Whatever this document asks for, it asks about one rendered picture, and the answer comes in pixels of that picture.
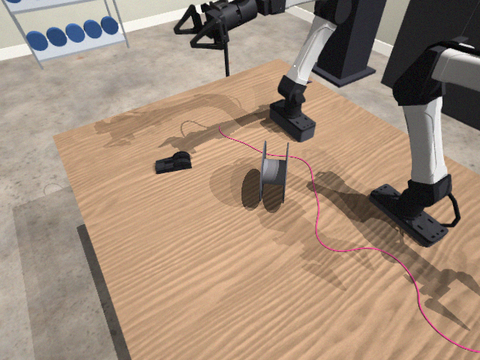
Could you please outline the black cable reel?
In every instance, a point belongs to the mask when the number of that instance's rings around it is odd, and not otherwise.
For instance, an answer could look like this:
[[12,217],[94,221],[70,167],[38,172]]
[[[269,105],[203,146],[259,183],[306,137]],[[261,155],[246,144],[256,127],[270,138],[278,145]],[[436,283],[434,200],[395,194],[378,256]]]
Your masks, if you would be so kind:
[[287,147],[286,160],[266,159],[266,140],[264,142],[262,151],[262,163],[259,183],[259,201],[263,196],[263,185],[283,185],[283,201],[285,196],[286,181],[287,181],[287,164],[289,154],[289,143]]

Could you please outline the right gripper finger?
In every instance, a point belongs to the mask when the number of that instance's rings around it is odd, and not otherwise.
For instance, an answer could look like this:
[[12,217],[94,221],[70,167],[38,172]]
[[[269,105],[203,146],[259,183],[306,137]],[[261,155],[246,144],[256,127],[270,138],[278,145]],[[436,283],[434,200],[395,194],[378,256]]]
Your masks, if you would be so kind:
[[[202,37],[212,32],[214,43],[197,43]],[[191,41],[191,48],[224,50],[224,42],[221,34],[220,23],[217,19],[212,19]]]
[[[190,16],[192,17],[194,27],[188,29],[180,29],[180,27],[186,22],[186,20]],[[186,10],[183,17],[179,20],[173,30],[176,35],[197,35],[202,30],[195,5],[191,4],[189,6],[189,8]]]

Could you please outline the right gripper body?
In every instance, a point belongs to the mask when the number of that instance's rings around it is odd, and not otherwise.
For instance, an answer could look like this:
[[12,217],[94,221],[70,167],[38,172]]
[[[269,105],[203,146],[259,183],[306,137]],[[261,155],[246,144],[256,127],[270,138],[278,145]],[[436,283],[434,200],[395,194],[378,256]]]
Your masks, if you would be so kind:
[[204,22],[204,25],[203,25],[202,20],[200,18],[200,14],[197,13],[199,17],[199,23],[200,23],[201,29],[203,29],[213,18],[215,18],[220,23],[220,30],[221,30],[223,42],[224,43],[229,42],[230,39],[229,39],[228,31],[241,25],[241,23],[239,22],[239,20],[241,20],[241,15],[240,14],[237,15],[236,13],[236,11],[239,10],[237,5],[235,3],[233,4],[232,1],[229,2],[228,0],[218,0],[215,2],[210,1],[209,5],[206,3],[201,4],[200,7],[201,7],[202,13],[205,13],[205,16],[206,16],[206,21]]

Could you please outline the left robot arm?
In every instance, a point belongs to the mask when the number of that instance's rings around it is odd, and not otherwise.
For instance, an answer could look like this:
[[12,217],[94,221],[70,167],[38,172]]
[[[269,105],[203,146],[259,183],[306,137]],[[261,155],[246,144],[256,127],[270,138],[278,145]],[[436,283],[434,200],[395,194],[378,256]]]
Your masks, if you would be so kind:
[[447,83],[480,92],[480,54],[455,46],[449,49],[435,46],[425,50],[397,79],[392,93],[398,106],[403,106],[408,125],[411,179],[402,195],[389,184],[370,193],[430,244],[449,232],[423,211],[452,192],[452,175],[447,173],[443,157],[440,121]]

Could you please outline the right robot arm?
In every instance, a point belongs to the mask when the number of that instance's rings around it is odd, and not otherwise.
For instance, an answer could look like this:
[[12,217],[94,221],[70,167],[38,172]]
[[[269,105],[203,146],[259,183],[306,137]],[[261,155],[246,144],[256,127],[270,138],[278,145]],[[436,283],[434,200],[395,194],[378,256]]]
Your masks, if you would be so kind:
[[327,40],[337,26],[339,27],[350,15],[352,0],[232,1],[238,7],[236,13],[241,15],[241,20],[239,20],[241,25],[257,18],[257,13],[263,16],[281,14],[293,6],[314,1],[313,14],[316,16],[309,34],[293,66],[286,75],[283,75],[277,87],[278,93],[285,97],[285,100],[281,99],[270,104],[276,113],[301,132],[316,126],[316,122],[302,112],[302,103],[306,101],[303,94],[307,88],[308,77]]

